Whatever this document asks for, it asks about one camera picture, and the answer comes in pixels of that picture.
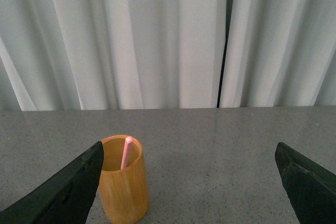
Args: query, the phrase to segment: speckled granite surface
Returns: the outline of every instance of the speckled granite surface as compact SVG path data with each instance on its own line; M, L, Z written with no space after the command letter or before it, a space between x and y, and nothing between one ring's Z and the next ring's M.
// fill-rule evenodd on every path
M336 173L336 107L0 112L0 210L96 141L142 141L150 209L139 223L299 223L279 141ZM99 196L88 224L108 224Z

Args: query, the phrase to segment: bamboo cup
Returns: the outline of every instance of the bamboo cup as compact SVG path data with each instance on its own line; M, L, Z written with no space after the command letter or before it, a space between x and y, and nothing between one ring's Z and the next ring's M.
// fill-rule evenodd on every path
M104 212L113 224L134 224L149 207L143 150L135 137L128 166L120 169L126 137L115 135L102 140L104 162L98 190Z

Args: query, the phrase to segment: pink pen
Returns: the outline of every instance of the pink pen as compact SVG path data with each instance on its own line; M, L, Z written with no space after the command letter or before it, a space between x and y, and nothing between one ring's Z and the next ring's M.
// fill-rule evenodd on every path
M126 137L120 169L126 168L128 159L130 158L130 155L131 155L132 145L133 145L133 138L131 136Z

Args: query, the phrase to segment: white curtain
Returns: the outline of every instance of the white curtain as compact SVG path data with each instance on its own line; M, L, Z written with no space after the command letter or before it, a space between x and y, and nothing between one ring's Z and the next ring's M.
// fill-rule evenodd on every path
M230 4L0 0L0 110L214 108L225 27L221 107L336 105L335 0Z
M233 0L221 107L336 105L336 0Z
M0 0L0 109L216 106L225 0Z

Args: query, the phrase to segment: pen holder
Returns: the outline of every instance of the pen holder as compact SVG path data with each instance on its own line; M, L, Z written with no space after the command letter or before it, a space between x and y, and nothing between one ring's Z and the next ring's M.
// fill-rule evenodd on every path
M149 207L143 149L135 137L128 166L120 169L126 137L115 135L102 140L104 162L98 190L104 212L113 224L136 223Z

